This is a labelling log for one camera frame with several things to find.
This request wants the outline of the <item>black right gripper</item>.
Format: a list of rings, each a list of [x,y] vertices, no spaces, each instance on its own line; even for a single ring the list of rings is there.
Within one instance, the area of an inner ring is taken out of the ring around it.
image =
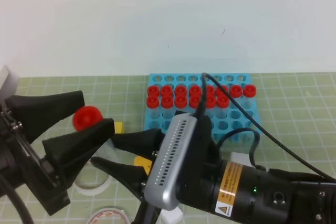
[[[180,203],[193,196],[200,200],[205,187],[202,186],[202,176],[207,165],[214,166],[219,159],[219,151],[212,141],[212,123],[207,116],[195,116],[197,123],[187,150],[182,170],[177,179],[177,198]],[[146,159],[156,160],[164,133],[160,129],[114,134],[111,138],[114,146],[122,151],[133,153]],[[142,200],[134,223],[156,223],[161,208],[149,204],[143,195],[147,182],[147,174],[142,166],[133,166],[109,161],[101,157],[92,157],[91,163],[95,168],[111,175],[119,181],[138,200]]]

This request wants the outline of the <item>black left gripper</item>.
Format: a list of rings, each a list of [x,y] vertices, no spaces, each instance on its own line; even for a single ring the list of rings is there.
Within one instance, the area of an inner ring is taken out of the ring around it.
[[[1,196],[26,185],[51,216],[70,204],[67,193],[91,156],[114,133],[114,120],[103,119],[80,132],[42,141],[46,157],[31,144],[50,127],[85,106],[83,92],[39,97],[13,95],[1,108]]]

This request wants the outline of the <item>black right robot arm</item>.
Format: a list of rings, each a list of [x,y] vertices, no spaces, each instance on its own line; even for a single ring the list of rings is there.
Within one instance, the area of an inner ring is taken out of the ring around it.
[[[162,210],[184,204],[238,223],[335,223],[335,183],[309,173],[268,171],[223,160],[207,116],[173,117],[162,133],[118,134],[116,148],[152,161],[140,166],[94,157],[141,201],[135,223],[155,223]]]

